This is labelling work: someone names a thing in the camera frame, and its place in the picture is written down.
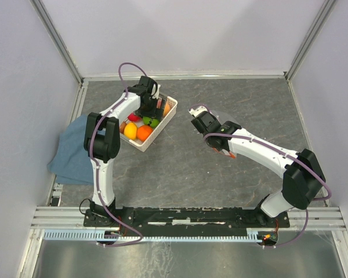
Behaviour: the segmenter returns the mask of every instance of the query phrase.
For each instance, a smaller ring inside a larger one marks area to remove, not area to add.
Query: green avocado
[[[151,118],[149,118],[149,117],[143,117],[143,123],[144,123],[145,125],[148,125],[148,126],[150,126],[150,127],[152,127],[152,128],[154,129],[155,127],[158,126],[158,124],[160,123],[160,121],[157,120],[157,119],[151,119]]]

